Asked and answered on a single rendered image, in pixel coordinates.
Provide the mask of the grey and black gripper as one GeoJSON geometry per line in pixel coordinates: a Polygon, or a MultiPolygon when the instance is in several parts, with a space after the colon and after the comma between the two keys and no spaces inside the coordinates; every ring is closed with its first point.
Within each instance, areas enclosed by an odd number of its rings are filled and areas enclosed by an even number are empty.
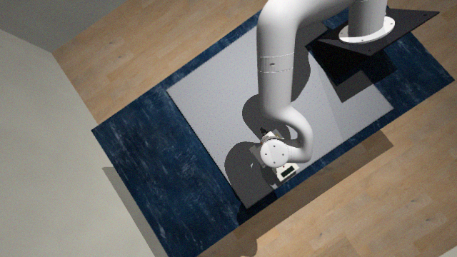
{"type": "Polygon", "coordinates": [[[262,137],[262,140],[264,141],[266,138],[268,138],[269,136],[275,136],[271,131],[270,132],[267,132],[265,129],[263,128],[260,128],[261,130],[261,133],[263,134],[263,137],[262,137]]]}

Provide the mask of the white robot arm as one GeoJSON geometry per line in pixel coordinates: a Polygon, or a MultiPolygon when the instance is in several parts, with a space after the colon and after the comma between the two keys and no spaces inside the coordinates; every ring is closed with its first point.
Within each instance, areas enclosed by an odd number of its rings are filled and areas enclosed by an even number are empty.
{"type": "Polygon", "coordinates": [[[313,131],[291,106],[296,32],[348,8],[348,25],[339,33],[345,44],[365,44],[389,34],[395,21],[385,16],[388,0],[268,0],[256,27],[258,104],[262,117],[293,128],[296,139],[269,136],[249,150],[263,168],[307,163],[313,131]],[[384,18],[384,21],[383,21],[384,18]]]}

